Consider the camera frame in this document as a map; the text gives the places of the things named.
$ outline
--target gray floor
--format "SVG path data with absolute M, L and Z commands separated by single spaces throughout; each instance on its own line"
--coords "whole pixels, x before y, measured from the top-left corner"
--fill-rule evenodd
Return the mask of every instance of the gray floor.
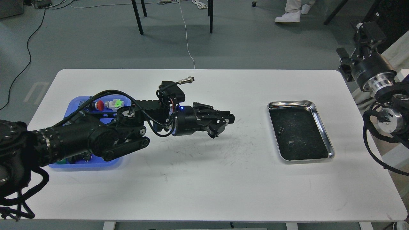
M 213 34 L 209 34 L 207 10 L 198 10 L 190 1 L 182 2 L 181 7 L 190 53 L 198 69 L 337 69 L 336 48 L 346 47 L 349 51 L 353 48 L 349 21 L 362 19 L 371 4 L 365 0 L 348 2 L 330 25 L 324 26 L 325 17 L 338 2 L 317 1 L 310 13 L 302 16 L 301 23 L 278 25 L 274 18 L 283 14 L 285 1 L 259 0 L 255 8 L 251 7 L 251 0 L 215 1 Z M 112 3 L 110 0 L 79 0 L 73 5 Z M 130 5 L 47 10 L 43 26 L 30 41 L 32 63 L 15 82 L 10 104 L 0 111 L 0 119 L 30 122 L 42 99 L 42 90 L 47 89 L 61 69 L 193 68 L 179 5 L 148 4 L 146 9 L 148 17 L 142 18 L 143 36 L 139 35 Z M 29 60 L 25 44 L 42 16 L 42 9 L 25 7 L 23 15 L 0 19 L 0 107 L 6 103 L 9 85 Z M 118 223 L 116 229 L 229 227 L 229 223 L 123 222 Z M 236 223 L 235 227 L 285 229 L 281 223 Z M 23 228 L 93 230 L 101 229 L 102 222 L 0 221 L 0 229 Z M 359 226 L 357 223 L 304 223 L 299 224 L 299 229 L 359 229 Z

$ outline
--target electronic component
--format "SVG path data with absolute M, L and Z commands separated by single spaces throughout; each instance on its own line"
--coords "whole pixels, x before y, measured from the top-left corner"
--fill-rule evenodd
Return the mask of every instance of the electronic component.
M 44 8 L 44 7 L 51 6 L 51 5 L 52 5 L 51 0 L 42 0 L 42 1 L 36 2 L 37 8 Z
M 106 101 L 104 103 L 105 108 L 112 109 L 112 111 L 116 112 L 120 107 L 124 106 L 124 101 L 120 99 L 113 99 L 112 101 Z

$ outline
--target white table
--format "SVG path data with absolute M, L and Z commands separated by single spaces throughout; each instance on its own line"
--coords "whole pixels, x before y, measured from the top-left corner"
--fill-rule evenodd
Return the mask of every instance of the white table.
M 162 80 L 235 116 L 220 137 L 159 138 L 109 171 L 45 169 L 50 182 L 28 205 L 37 219 L 112 221 L 397 221 L 406 209 L 388 171 L 368 154 L 363 121 L 334 70 L 62 70 L 29 130 L 62 119 L 70 100 L 106 89 L 156 99 Z M 335 150 L 329 162 L 284 163 L 267 113 L 272 101 L 310 100 Z M 372 140 L 370 146 L 379 157 Z

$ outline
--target blue plastic tray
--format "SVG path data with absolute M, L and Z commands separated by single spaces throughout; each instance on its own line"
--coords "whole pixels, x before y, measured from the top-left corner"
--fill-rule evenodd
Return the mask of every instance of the blue plastic tray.
M 70 115 L 72 112 L 74 112 L 76 109 L 78 109 L 78 106 L 88 100 L 90 97 L 89 96 L 79 96 L 74 98 L 69 104 L 67 111 L 65 112 L 64 117 L 67 117 Z M 124 101 L 124 106 L 130 106 L 130 99 L 126 98 L 125 96 L 121 95 L 109 95 L 105 97 L 101 97 L 98 100 L 102 100 L 103 102 L 105 101 L 112 101 L 113 99 L 120 99 Z M 111 109 L 105 108 L 103 112 L 112 112 Z M 107 124 L 112 121 L 112 118 L 102 118 L 101 122 L 104 124 Z M 119 158 L 112 160 L 112 161 L 104 161 L 101 157 L 94 156 L 93 154 L 91 155 L 92 158 L 86 162 L 85 160 L 78 160 L 74 164 L 70 164 L 68 161 L 66 164 L 50 164 L 50 168 L 53 169 L 72 169 L 72 168 L 98 168 L 98 167 L 109 167 L 114 165 L 119 161 Z

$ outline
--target person's leg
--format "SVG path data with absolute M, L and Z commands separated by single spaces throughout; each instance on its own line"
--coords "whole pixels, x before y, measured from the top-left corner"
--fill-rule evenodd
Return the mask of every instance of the person's leg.
M 307 1 L 307 3 L 306 3 L 306 4 L 308 4 L 308 5 L 312 6 L 314 3 L 315 3 L 315 0 L 309 0 L 309 1 Z
M 286 12 L 297 12 L 300 10 L 301 7 L 301 0 L 287 0 L 287 4 L 285 5 Z
M 303 4 L 303 7 L 301 8 L 301 13 L 302 14 L 308 14 L 308 12 L 311 9 L 311 6 L 315 3 L 315 0 L 307 0 L 305 4 Z

